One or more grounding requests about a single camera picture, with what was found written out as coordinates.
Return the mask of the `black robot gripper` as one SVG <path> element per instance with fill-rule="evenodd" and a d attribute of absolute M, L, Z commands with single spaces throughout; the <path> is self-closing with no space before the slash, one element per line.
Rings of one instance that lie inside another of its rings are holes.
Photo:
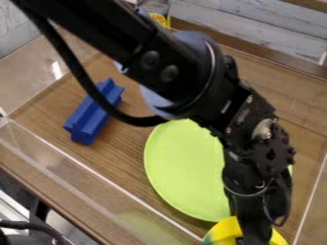
<path fill-rule="evenodd" d="M 274 106 L 250 85 L 224 80 L 218 93 L 223 100 L 223 189 L 243 232 L 238 245 L 270 245 L 272 228 L 290 215 L 288 166 L 295 162 L 295 149 Z"/>

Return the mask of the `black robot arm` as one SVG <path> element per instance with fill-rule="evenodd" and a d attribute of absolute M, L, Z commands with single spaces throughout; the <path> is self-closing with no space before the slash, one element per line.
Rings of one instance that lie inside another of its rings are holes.
<path fill-rule="evenodd" d="M 215 40 L 170 32 L 122 0 L 11 0 L 44 34 L 87 94 L 120 122 L 156 126 L 190 119 L 223 144 L 223 190 L 235 225 L 232 245 L 288 245 L 276 228 L 288 218 L 296 151 L 276 109 L 240 79 Z M 66 29 L 106 54 L 142 85 L 154 113 L 135 117 L 99 92 L 58 33 Z"/>

